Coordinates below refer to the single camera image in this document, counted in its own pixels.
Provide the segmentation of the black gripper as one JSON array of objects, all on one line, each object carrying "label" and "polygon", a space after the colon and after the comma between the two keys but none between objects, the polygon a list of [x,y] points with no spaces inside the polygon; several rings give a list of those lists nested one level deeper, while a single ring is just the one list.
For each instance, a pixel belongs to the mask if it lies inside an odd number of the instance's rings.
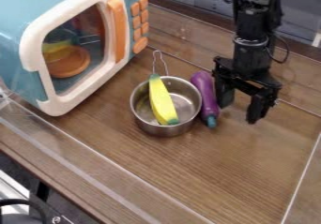
[{"label": "black gripper", "polygon": [[238,89],[252,96],[246,120],[254,124],[266,116],[270,107],[274,106],[282,84],[268,70],[244,75],[233,68],[233,61],[229,58],[217,56],[213,58],[213,62],[211,76],[214,77],[218,106],[223,109],[231,105],[234,90]]}]

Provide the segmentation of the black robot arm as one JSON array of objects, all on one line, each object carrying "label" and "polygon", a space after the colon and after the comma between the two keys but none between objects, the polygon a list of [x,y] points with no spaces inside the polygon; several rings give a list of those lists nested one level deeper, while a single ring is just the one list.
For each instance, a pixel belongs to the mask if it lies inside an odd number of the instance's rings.
[{"label": "black robot arm", "polygon": [[281,0],[225,0],[233,6],[235,35],[233,58],[214,58],[214,87],[218,106],[234,101],[234,92],[250,96],[246,120],[256,123],[274,106],[281,82],[270,75],[274,30],[281,25]]}]

